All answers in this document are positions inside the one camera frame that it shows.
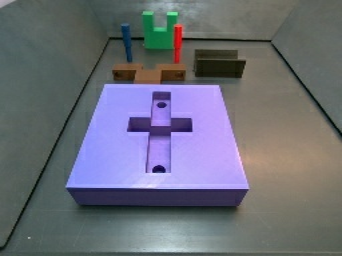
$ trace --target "blue peg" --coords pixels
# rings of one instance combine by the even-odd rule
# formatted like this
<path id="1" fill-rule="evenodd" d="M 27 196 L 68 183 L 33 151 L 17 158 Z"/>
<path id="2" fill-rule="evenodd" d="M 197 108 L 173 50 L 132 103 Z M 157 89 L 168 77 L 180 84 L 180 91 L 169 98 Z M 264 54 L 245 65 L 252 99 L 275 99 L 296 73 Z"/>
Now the blue peg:
<path id="1" fill-rule="evenodd" d="M 125 47 L 125 57 L 126 57 L 126 62 L 132 62 L 132 43 L 130 43 L 130 31 L 129 31 L 129 24 L 122 23 L 121 24 L 121 33 L 122 33 L 122 43 Z"/>

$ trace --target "purple block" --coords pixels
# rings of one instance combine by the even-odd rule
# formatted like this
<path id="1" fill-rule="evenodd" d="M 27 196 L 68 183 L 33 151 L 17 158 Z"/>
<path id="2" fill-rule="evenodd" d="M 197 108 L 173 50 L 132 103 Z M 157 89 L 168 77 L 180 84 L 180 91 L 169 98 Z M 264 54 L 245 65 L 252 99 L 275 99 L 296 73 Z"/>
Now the purple block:
<path id="1" fill-rule="evenodd" d="M 81 205 L 237 206 L 248 183 L 218 86 L 106 84 L 66 189 Z"/>

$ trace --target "table surface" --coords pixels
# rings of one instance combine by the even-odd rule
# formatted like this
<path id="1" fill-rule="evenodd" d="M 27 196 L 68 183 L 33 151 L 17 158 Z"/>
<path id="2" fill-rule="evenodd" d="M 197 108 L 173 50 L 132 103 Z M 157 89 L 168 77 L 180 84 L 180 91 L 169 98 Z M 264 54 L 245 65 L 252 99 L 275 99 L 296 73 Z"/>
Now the table surface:
<path id="1" fill-rule="evenodd" d="M 237 49 L 241 79 L 194 78 L 194 49 Z M 133 41 L 134 62 L 170 63 L 172 51 Z M 9 243 L 0 253 L 342 252 L 342 141 L 267 42 L 182 42 L 185 84 L 218 84 L 249 192 L 237 208 L 78 206 L 65 183 L 110 67 L 112 40 L 86 84 Z"/>

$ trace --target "red peg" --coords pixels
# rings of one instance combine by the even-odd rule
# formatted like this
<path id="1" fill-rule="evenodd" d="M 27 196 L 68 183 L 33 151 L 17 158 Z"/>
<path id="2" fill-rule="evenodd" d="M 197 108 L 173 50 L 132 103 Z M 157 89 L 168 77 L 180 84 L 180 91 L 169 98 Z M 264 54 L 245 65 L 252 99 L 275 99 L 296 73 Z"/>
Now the red peg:
<path id="1" fill-rule="evenodd" d="M 180 59 L 180 48 L 181 48 L 181 32 L 182 32 L 182 25 L 176 24 L 173 26 L 173 63 L 178 63 Z"/>

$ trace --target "cross-shaped hole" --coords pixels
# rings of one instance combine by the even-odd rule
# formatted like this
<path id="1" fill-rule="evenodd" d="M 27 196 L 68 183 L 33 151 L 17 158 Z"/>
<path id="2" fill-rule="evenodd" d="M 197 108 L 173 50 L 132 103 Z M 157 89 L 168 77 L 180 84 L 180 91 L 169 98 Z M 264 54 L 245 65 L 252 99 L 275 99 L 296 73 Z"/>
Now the cross-shaped hole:
<path id="1" fill-rule="evenodd" d="M 130 117 L 128 132 L 148 132 L 146 173 L 170 173 L 170 132 L 192 132 L 190 118 L 170 118 L 170 92 L 152 93 L 149 117 Z"/>

